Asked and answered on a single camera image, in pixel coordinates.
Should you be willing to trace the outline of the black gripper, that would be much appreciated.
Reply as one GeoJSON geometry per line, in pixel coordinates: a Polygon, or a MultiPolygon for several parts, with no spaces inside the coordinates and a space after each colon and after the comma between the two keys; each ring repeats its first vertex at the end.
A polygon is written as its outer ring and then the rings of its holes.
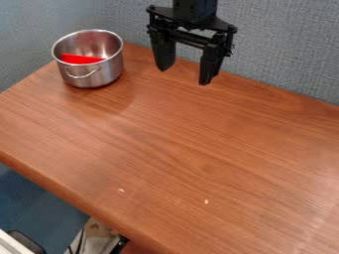
{"type": "Polygon", "coordinates": [[[170,7],[150,5],[146,12],[146,28],[157,68],[165,71],[174,63],[176,42],[204,48],[198,83],[209,84],[218,74],[224,57],[232,55],[237,27],[217,17],[216,4],[173,4],[170,7]]]}

